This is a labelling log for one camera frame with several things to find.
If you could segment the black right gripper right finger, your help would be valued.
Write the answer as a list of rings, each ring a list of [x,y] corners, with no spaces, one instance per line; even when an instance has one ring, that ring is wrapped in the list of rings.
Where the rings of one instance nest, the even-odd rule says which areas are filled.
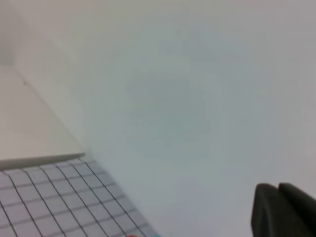
[[[305,226],[316,236],[316,199],[290,183],[280,183],[284,195]]]

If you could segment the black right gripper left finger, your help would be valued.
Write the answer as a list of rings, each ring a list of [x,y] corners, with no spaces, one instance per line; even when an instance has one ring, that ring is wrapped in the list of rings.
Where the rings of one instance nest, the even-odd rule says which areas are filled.
[[[251,215],[254,237],[307,237],[309,229],[279,190],[270,184],[255,188]]]

